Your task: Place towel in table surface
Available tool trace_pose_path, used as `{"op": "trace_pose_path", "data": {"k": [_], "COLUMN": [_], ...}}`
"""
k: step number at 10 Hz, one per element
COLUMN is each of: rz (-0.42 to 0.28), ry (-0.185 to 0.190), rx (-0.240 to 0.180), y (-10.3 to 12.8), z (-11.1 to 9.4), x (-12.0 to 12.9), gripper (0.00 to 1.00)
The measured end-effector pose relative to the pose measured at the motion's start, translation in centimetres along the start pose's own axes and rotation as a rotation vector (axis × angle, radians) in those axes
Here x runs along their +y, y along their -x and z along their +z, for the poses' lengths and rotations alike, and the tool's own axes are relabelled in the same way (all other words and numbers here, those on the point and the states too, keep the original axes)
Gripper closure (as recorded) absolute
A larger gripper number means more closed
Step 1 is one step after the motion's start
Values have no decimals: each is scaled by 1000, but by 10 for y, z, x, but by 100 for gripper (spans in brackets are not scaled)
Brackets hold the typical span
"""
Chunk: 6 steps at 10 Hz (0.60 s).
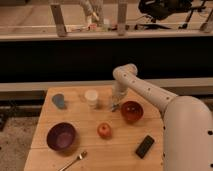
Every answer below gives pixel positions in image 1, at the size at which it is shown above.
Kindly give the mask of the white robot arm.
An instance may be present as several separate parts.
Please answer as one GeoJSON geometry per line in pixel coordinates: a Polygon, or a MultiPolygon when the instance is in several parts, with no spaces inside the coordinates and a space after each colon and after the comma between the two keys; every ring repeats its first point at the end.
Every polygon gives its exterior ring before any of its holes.
{"type": "Polygon", "coordinates": [[[118,105],[130,88],[160,111],[163,171],[213,171],[213,113],[207,105],[146,82],[137,72],[134,64],[113,70],[113,103],[118,105]]]}

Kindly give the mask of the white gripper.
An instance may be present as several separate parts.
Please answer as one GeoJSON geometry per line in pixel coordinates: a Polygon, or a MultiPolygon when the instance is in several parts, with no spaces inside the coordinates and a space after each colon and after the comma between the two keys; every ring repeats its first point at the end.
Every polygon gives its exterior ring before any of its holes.
{"type": "Polygon", "coordinates": [[[120,101],[126,96],[127,87],[124,84],[119,83],[118,81],[114,82],[112,87],[112,107],[111,111],[116,111],[120,106],[120,101]]]}

